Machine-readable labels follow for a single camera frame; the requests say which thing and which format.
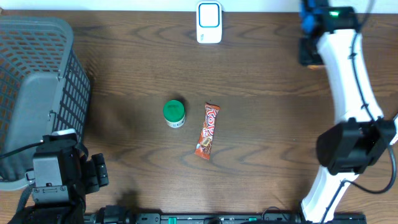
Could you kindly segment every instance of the orange object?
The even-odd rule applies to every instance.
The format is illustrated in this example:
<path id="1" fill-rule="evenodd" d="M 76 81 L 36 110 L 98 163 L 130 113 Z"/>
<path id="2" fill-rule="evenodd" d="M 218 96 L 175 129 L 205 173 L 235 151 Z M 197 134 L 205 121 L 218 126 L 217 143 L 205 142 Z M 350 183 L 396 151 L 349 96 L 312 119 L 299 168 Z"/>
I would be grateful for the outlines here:
<path id="1" fill-rule="evenodd" d="M 210 159 L 211 145 L 213 144 L 214 129 L 216 127 L 216 116 L 221 108 L 206 103 L 205 109 L 205 122 L 203 122 L 195 154 L 204 159 Z"/>

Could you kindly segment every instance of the green lid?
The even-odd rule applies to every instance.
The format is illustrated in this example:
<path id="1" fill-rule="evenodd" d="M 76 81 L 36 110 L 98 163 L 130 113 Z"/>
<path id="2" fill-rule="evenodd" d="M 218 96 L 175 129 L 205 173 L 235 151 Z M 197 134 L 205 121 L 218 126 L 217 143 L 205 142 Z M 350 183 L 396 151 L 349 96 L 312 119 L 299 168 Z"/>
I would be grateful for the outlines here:
<path id="1" fill-rule="evenodd" d="M 178 100 L 170 100 L 163 108 L 164 118 L 169 122 L 181 121 L 185 116 L 185 108 Z"/>

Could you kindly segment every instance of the candy bar wrapper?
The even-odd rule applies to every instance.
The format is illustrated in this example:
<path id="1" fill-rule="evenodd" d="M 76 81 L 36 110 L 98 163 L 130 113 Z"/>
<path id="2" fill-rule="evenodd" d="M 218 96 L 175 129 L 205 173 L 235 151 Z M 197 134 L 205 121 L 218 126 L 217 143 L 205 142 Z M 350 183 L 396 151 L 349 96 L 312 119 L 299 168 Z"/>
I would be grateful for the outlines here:
<path id="1" fill-rule="evenodd" d="M 204 159 L 210 159 L 210 151 L 211 151 L 211 145 L 213 143 L 216 116 L 221 108 L 219 106 L 210 105 L 206 103 L 205 109 L 206 109 L 205 122 L 203 122 L 203 128 L 200 133 L 195 154 Z"/>

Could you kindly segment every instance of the white backdrop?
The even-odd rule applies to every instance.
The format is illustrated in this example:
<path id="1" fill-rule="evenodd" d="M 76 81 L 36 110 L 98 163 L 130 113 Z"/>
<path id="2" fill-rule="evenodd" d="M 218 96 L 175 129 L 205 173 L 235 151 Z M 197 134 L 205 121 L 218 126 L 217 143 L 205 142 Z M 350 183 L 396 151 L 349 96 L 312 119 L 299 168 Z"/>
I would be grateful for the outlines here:
<path id="1" fill-rule="evenodd" d="M 369 0 L 330 0 L 364 12 Z M 197 0 L 0 0 L 3 9 L 195 11 Z M 300 0 L 219 0 L 226 12 L 298 12 Z M 398 13 L 398 0 L 376 0 L 373 12 Z"/>

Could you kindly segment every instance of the plastic crate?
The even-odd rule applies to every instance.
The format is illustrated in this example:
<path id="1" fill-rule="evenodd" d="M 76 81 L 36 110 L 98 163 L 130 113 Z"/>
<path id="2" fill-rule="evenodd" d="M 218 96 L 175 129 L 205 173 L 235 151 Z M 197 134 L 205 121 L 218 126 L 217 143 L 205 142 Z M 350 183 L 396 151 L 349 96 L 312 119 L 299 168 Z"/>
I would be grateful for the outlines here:
<path id="1" fill-rule="evenodd" d="M 61 19 L 0 17 L 1 154 L 69 128 L 81 141 L 90 81 L 72 45 L 72 29 Z M 24 178 L 34 152 L 0 160 L 3 180 Z"/>

